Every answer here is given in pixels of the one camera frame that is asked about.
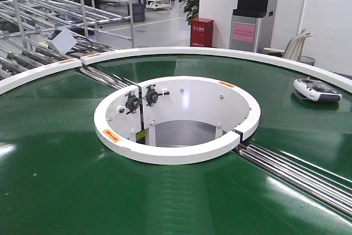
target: pink sign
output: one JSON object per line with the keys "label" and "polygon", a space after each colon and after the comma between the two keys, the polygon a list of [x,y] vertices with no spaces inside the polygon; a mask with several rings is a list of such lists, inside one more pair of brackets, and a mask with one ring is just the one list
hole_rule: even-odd
{"label": "pink sign", "polygon": [[232,38],[237,41],[254,42],[255,25],[234,23]]}

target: circular opening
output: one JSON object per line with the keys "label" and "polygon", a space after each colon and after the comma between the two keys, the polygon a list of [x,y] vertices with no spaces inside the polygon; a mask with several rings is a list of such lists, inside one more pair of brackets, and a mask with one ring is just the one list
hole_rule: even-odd
{"label": "circular opening", "polygon": [[185,164],[230,151],[255,131],[259,116],[258,103],[241,88],[176,76],[109,95],[96,109],[95,126],[102,142],[123,156]]}

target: white wall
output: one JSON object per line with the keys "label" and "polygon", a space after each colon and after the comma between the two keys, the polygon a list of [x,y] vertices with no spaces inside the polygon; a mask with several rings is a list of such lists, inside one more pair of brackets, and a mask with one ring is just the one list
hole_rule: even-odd
{"label": "white wall", "polygon": [[[200,0],[200,17],[215,20],[213,46],[228,48],[232,10],[237,0]],[[301,29],[313,31],[303,55],[316,66],[352,75],[351,0],[278,0],[271,46],[285,49]]]}
{"label": "white wall", "polygon": [[314,31],[304,54],[316,66],[352,75],[352,0],[306,0],[302,28]]}
{"label": "white wall", "polygon": [[228,48],[232,10],[237,0],[200,0],[199,17],[214,20],[213,47]]}
{"label": "white wall", "polygon": [[289,40],[298,34],[303,6],[304,0],[278,0],[271,40],[273,48],[285,49]]}

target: trash bin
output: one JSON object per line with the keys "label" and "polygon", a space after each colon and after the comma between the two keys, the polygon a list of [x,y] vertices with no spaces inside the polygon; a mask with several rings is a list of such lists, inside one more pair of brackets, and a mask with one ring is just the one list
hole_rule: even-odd
{"label": "trash bin", "polygon": [[299,62],[314,66],[315,59],[308,56],[301,56]]}
{"label": "trash bin", "polygon": [[132,4],[132,13],[133,13],[133,22],[140,22],[145,20],[145,5],[140,3]]}

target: metal rack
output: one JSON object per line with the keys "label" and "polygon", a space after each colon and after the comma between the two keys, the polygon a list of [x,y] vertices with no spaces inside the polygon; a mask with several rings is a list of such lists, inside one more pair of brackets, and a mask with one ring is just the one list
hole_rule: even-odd
{"label": "metal rack", "polygon": [[[129,3],[129,0],[109,1]],[[94,26],[95,32],[104,32],[98,29],[97,26],[116,21],[129,20],[131,37],[112,34],[110,32],[104,33],[129,40],[131,41],[132,48],[134,48],[133,11],[131,5],[129,5],[131,15],[122,17],[94,8],[94,0],[92,0],[93,7],[85,6],[84,0],[80,0],[80,2],[81,4],[68,0],[11,0],[0,2],[0,8],[2,10],[0,18],[10,21],[19,27],[19,32],[12,34],[2,33],[0,39],[20,36],[23,48],[27,48],[26,37],[28,35],[53,31],[58,26],[64,26],[68,29],[82,27],[84,28],[85,37],[88,37],[88,26]]]}

